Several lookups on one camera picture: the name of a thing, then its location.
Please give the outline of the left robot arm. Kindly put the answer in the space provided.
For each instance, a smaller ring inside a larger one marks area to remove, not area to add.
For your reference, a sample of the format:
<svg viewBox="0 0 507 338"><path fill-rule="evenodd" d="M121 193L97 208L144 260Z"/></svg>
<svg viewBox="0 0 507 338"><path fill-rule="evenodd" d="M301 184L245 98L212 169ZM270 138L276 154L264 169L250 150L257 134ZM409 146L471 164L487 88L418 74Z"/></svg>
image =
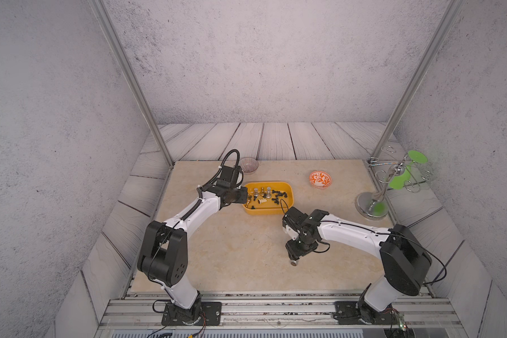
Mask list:
<svg viewBox="0 0 507 338"><path fill-rule="evenodd" d="M233 149L223 158L216 174L197 187L197 199L166 221L151 222L144 234L137 269L159 284L170 297L164 318L170 324L193 325L202 318L201 295L185 276L188 239L213 214L231 204L245 204L247 188L240 153Z"/></svg>

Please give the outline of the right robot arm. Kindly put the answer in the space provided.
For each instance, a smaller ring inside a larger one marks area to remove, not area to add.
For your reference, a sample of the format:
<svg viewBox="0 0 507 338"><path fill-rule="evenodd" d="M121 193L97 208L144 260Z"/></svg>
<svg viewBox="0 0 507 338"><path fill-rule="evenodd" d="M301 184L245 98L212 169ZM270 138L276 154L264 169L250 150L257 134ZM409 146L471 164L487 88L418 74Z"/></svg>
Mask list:
<svg viewBox="0 0 507 338"><path fill-rule="evenodd" d="M397 224L393 228L376 228L338 218L319 209L305 214L297 208L283 215L283 228L291 237L285 247L293 265L309 253L319 253L318 245L339 242L362 250L380 259L383 276L369 284L361 294L346 322L366 325L394 314L392 302L406 295L419 295L432 265L431 253L415 238L409 228Z"/></svg>

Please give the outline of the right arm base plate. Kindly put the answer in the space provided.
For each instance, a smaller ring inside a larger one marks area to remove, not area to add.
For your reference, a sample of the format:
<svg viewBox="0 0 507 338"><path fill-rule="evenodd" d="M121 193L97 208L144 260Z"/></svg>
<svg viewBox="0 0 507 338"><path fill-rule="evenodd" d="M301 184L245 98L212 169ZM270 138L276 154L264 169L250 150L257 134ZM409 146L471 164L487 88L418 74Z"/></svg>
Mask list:
<svg viewBox="0 0 507 338"><path fill-rule="evenodd" d="M332 317L339 325L396 325L397 315L390 307L377 312L367 304L357 301L335 302L335 312Z"/></svg>

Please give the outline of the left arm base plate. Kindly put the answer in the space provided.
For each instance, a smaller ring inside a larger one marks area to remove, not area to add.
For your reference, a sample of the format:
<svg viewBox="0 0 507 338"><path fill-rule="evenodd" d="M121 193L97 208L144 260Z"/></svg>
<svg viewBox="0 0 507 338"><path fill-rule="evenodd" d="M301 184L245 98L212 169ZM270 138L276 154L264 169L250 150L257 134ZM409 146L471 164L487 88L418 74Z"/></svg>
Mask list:
<svg viewBox="0 0 507 338"><path fill-rule="evenodd" d="M221 302L196 301L190 309L180 308L170 302L163 310L162 325L167 326L219 326Z"/></svg>

